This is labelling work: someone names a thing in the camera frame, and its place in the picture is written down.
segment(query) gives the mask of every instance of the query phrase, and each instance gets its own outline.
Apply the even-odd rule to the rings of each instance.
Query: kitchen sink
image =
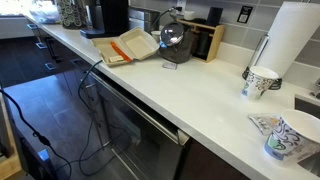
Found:
[[[308,102],[308,101],[302,100],[305,98],[299,98],[296,96],[295,109],[304,111],[320,119],[319,101],[313,100],[311,98],[312,97],[310,97],[310,101],[308,100],[309,101]],[[300,161],[298,164],[304,169],[320,177],[320,152],[310,156],[307,159]]]

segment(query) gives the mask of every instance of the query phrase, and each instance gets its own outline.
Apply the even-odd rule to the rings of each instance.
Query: white countertop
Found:
[[[78,30],[39,27],[90,64],[100,60],[91,41]],[[260,101],[251,102],[241,95],[243,69],[238,66],[218,59],[207,64],[190,60],[169,70],[161,67],[163,62],[153,56],[97,68],[251,179],[320,179],[297,164],[279,165],[264,152],[267,137],[247,118],[250,113],[292,109],[295,94],[308,97],[308,90],[284,83],[281,90],[267,91]]]

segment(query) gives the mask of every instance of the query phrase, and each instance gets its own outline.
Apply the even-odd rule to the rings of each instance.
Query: paper towel roll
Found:
[[[280,77],[320,25],[320,4],[283,2],[269,32],[270,40],[256,64]]]

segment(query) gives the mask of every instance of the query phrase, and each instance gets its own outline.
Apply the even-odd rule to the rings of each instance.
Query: wall outlet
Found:
[[[177,7],[182,7],[182,11],[176,11],[176,14],[184,15],[184,11],[186,9],[187,0],[178,0],[177,1]]]

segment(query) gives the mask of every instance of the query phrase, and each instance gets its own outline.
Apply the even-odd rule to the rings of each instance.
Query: wall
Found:
[[[176,5],[176,0],[131,0],[134,6],[164,11]],[[223,42],[255,49],[260,37],[268,32],[283,0],[187,0],[186,10],[195,11],[196,17],[207,18],[210,7],[224,8],[221,24],[226,26]],[[247,24],[238,23],[237,18],[243,5],[252,6],[253,11]],[[165,16],[161,24],[169,22]],[[297,62],[320,67],[320,27],[297,57]]]
[[[24,17],[0,18],[0,39],[33,36],[33,32],[26,26]]]

